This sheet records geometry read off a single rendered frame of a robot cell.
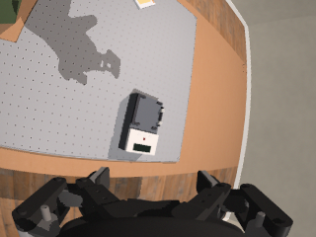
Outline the black dock with white console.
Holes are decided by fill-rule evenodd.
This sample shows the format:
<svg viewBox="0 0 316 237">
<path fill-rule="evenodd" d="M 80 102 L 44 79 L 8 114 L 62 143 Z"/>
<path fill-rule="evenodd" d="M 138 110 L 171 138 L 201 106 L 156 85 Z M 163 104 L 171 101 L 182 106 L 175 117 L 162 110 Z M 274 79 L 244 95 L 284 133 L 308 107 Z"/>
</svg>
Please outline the black dock with white console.
<svg viewBox="0 0 316 237">
<path fill-rule="evenodd" d="M 130 94 L 118 148 L 128 152 L 155 154 L 163 103 L 139 93 Z"/>
</svg>

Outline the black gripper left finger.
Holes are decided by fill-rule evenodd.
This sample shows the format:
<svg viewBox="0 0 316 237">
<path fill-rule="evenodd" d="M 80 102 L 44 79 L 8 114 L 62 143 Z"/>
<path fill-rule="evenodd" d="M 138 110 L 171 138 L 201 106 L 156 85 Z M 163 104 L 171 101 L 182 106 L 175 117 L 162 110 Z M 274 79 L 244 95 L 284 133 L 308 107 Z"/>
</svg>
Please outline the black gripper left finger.
<svg viewBox="0 0 316 237">
<path fill-rule="evenodd" d="M 19 236 L 57 236 L 70 207 L 79 207 L 82 215 L 98 211 L 103 219 L 137 216 L 133 205 L 109 191 L 109 167 L 101 167 L 75 182 L 67 184 L 65 178 L 52 178 L 17 206 L 12 217 Z"/>
</svg>

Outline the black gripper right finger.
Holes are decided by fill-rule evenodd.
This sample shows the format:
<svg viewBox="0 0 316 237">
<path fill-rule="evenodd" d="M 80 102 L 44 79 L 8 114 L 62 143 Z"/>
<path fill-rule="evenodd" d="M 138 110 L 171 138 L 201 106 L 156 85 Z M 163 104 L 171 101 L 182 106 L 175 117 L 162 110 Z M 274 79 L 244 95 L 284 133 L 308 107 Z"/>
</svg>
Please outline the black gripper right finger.
<svg viewBox="0 0 316 237">
<path fill-rule="evenodd" d="M 254 185 L 231 189 L 205 170 L 197 171 L 197 195 L 174 207 L 171 217 L 205 221 L 210 214 L 223 219 L 226 212 L 234 212 L 247 237 L 287 237 L 293 223 Z"/>
</svg>

